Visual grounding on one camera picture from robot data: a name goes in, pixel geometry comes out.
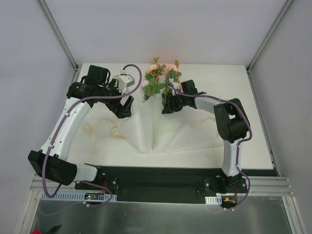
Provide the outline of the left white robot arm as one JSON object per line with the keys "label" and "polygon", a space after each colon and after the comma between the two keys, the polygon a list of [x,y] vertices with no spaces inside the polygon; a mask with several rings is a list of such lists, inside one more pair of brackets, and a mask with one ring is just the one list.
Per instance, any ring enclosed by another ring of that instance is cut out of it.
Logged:
{"label": "left white robot arm", "polygon": [[106,68],[90,65],[87,75],[70,85],[52,133],[38,151],[28,155],[38,176],[65,186],[83,180],[93,190],[102,186],[103,178],[96,166],[73,164],[67,159],[76,133],[95,103],[104,103],[119,119],[131,116],[134,98],[129,87],[135,84],[135,79],[125,69],[113,78],[110,74]]}

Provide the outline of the pink flowers with green leaves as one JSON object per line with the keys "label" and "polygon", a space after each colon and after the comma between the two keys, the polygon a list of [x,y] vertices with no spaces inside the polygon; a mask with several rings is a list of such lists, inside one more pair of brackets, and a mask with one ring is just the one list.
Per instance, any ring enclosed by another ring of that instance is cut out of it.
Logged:
{"label": "pink flowers with green leaves", "polygon": [[179,71],[180,63],[175,60],[174,64],[160,63],[159,57],[154,57],[154,64],[151,65],[144,77],[145,80],[141,84],[141,88],[144,92],[144,100],[147,101],[149,98],[161,94],[162,105],[165,105],[166,95],[172,93],[172,89],[166,79],[167,75],[171,75],[174,81],[179,80],[182,73]]}

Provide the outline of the white wrapping paper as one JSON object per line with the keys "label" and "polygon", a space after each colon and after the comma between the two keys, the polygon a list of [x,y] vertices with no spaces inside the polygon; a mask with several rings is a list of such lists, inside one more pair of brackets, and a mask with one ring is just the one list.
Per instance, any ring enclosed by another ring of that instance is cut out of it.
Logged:
{"label": "white wrapping paper", "polygon": [[213,114],[188,106],[172,114],[162,110],[159,96],[141,102],[119,132],[143,154],[223,148]]}

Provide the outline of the cream ribbon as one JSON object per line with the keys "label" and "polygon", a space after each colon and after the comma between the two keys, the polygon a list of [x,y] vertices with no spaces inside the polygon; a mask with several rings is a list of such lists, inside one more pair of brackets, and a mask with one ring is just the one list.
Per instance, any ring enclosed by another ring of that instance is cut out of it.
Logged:
{"label": "cream ribbon", "polygon": [[111,119],[104,118],[96,125],[85,123],[82,126],[82,130],[90,135],[91,152],[94,155],[98,154],[99,145],[103,142],[99,139],[99,133],[105,125],[110,125],[109,139],[115,143],[128,142],[142,154],[166,154],[223,146],[213,117],[189,123],[177,121],[171,124],[162,121],[154,126],[131,119],[118,126]]}

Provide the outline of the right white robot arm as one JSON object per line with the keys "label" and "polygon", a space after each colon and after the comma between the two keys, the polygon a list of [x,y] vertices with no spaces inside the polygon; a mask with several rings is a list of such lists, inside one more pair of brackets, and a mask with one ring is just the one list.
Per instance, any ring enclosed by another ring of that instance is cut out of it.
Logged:
{"label": "right white robot arm", "polygon": [[240,147],[252,138],[251,126],[239,99],[224,100],[205,92],[198,92],[193,80],[182,82],[183,91],[172,78],[167,80],[170,92],[162,110],[163,114],[179,112],[188,106],[214,115],[219,136],[223,139],[223,164],[219,186],[224,192],[231,192],[237,186],[235,176],[241,173]]}

